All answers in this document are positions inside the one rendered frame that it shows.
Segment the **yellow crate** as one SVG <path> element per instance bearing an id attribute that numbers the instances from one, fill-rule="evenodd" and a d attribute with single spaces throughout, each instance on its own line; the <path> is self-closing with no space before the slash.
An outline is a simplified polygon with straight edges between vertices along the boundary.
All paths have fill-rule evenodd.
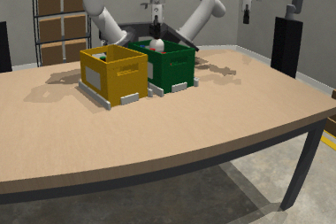
<path id="1" fill-rule="evenodd" d="M 102 52 L 106 52 L 106 62 L 91 56 Z M 120 105 L 121 97 L 134 93 L 139 93 L 139 98 L 148 96 L 147 54 L 116 44 L 81 50 L 80 71 L 81 81 L 111 107 Z"/>

